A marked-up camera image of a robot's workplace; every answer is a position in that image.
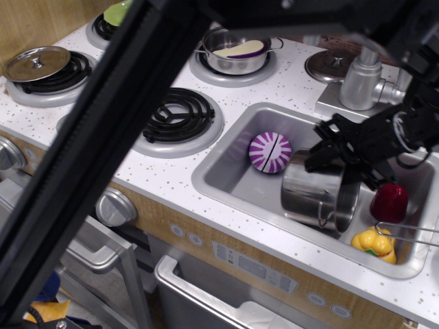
faucet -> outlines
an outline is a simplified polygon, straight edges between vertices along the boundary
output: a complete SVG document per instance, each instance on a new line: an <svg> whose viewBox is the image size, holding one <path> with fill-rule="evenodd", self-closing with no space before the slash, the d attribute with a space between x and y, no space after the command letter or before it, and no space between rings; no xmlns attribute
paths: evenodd
<svg viewBox="0 0 439 329"><path fill-rule="evenodd" d="M340 89L340 103L351 110L369 110L376 103L399 104L412 79L400 69L398 82L393 84L381 78L382 65L378 53L363 47L344 79Z"/></svg>

white speckled countertop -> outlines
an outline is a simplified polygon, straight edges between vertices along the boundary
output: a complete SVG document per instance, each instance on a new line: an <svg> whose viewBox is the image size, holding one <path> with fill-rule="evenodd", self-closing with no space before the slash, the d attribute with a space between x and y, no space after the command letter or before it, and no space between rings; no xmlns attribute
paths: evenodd
<svg viewBox="0 0 439 329"><path fill-rule="evenodd" d="M56 45L87 53L99 59L103 54L86 40L85 27ZM216 87L195 78L185 65L173 86L198 90L214 99L222 109L222 136L251 104L270 102L297 112L314 114L314 105L325 88L310 78L305 60L321 51L285 41L277 51L278 67L266 81L243 88ZM385 66L383 77L395 81L397 69ZM56 124L71 106L33 108L16 104L5 91L0 77L0 129L35 146L47 149L56 136ZM221 230L275 257L309 271L348 291L358 294L429 328L439 328L439 249L431 247L424 269L414 278L395 280L378 274L226 204L205 197L191 183L191 174L215 146L198 154L177 159L150 158L130 151L115 173L114 181L176 209L202 223ZM439 243L439 234L433 242Z"/></svg>

purple striped ball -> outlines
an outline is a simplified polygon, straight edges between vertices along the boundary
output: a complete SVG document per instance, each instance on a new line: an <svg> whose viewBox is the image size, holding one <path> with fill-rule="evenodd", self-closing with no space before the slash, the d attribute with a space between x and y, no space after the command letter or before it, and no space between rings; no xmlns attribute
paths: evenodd
<svg viewBox="0 0 439 329"><path fill-rule="evenodd" d="M289 141L276 132L264 132L250 144L248 155L252 165L264 173L283 170L293 155Z"/></svg>

sink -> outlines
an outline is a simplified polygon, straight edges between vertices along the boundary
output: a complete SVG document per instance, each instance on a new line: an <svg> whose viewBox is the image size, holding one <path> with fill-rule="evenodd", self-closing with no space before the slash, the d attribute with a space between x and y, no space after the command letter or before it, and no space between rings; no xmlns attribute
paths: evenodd
<svg viewBox="0 0 439 329"><path fill-rule="evenodd" d="M272 103L256 103L246 109L225 133L192 175L201 194L246 212L322 248L348 258L385 276L405 279L418 274L425 263L429 246L403 240L396 242L397 264L393 265L350 246L351 239L376 224L369 213L375 192L361 184L359 199L348 229L341 235L289 219L281 206L283 173L257 171L248 157L252 139L262 132L277 132L287 137L293 151L309 149L320 141L313 131L319 120ZM418 162L423 157L404 155L404 162ZM402 169L390 161L399 184L409 195L403 224L434 229L438 220L439 159L431 156L416 169ZM431 241L432 232L388 228L393 234L420 241Z"/></svg>

pot lid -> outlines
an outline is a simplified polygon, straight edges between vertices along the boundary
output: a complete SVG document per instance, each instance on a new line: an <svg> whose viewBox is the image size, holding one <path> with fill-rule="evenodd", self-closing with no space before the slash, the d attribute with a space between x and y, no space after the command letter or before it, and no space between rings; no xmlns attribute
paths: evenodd
<svg viewBox="0 0 439 329"><path fill-rule="evenodd" d="M341 84L355 56L343 51L321 51L307 59L305 68L314 79L328 84Z"/></svg>
<svg viewBox="0 0 439 329"><path fill-rule="evenodd" d="M62 47L30 49L12 58L3 70L6 79L30 82L60 71L70 60L70 51Z"/></svg>

